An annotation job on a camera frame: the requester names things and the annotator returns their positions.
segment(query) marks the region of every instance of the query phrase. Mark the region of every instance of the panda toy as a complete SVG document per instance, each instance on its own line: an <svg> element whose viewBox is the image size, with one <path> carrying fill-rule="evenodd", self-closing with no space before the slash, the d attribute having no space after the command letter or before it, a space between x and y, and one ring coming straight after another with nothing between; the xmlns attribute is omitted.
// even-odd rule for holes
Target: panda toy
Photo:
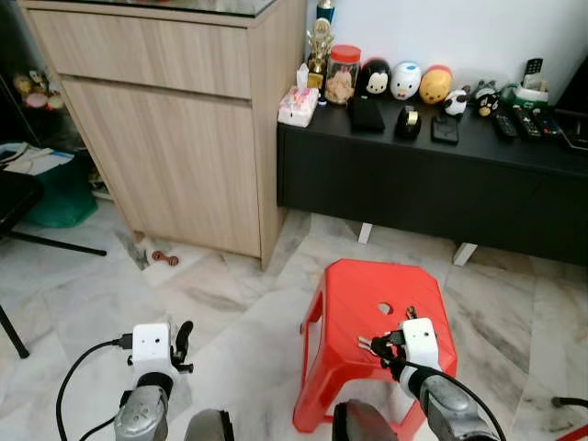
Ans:
<svg viewBox="0 0 588 441"><path fill-rule="evenodd" d="M443 102L443 108L448 115L460 117L466 111L468 105L469 86L464 85L461 89L452 90Z"/></svg>
<svg viewBox="0 0 588 441"><path fill-rule="evenodd" d="M392 70L390 91L400 101L407 100L419 89L421 68L415 62L401 62Z"/></svg>
<svg viewBox="0 0 588 441"><path fill-rule="evenodd" d="M385 60L376 58L366 62L359 72L357 93L360 96L381 96L388 90L390 67Z"/></svg>
<svg viewBox="0 0 588 441"><path fill-rule="evenodd" d="M496 90L496 82L490 81L488 83L480 80L478 88L474 93L474 100L478 107L478 113L481 117L488 117L498 108L498 91Z"/></svg>

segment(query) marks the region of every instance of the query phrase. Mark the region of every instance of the glass jar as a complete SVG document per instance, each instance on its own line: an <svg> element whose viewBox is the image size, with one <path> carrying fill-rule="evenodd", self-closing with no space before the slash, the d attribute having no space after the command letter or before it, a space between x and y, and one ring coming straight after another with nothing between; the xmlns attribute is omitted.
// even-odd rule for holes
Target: glass jar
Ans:
<svg viewBox="0 0 588 441"><path fill-rule="evenodd" d="M338 44L331 49L327 65L324 97L335 104L345 104L356 90L361 50L355 46Z"/></svg>

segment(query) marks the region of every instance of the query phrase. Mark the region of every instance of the yellow toy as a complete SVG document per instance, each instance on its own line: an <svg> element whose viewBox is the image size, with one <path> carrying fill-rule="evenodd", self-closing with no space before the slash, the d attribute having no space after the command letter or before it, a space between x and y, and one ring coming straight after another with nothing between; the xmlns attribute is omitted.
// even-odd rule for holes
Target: yellow toy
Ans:
<svg viewBox="0 0 588 441"><path fill-rule="evenodd" d="M443 101L451 90L453 75L448 67L441 64L431 66L423 75L419 95L426 104Z"/></svg>

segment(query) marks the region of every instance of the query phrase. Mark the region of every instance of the wooden cabinet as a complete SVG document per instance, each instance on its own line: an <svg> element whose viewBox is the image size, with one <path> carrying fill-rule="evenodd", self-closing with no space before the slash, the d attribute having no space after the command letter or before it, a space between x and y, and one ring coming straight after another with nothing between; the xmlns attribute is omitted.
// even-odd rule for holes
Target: wooden cabinet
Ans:
<svg viewBox="0 0 588 441"><path fill-rule="evenodd" d="M277 106L306 2L256 17L18 2L129 227L265 266L283 221Z"/></svg>

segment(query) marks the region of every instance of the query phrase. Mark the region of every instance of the white stand leg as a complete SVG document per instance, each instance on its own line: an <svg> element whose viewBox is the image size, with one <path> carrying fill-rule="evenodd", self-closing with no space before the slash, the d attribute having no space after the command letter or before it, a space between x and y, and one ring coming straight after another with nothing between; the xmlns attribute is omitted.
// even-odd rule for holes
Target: white stand leg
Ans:
<svg viewBox="0 0 588 441"><path fill-rule="evenodd" d="M453 254L453 265L464 266L471 255L474 254L476 248L478 248L478 245L475 243L462 243L456 253Z"/></svg>
<svg viewBox="0 0 588 441"><path fill-rule="evenodd" d="M361 243L362 245L365 245L366 243L368 243L369 240L369 234L371 233L371 227L373 225L371 223L362 223L361 224L361 232L359 232L359 237L357 238L357 241L359 243Z"/></svg>

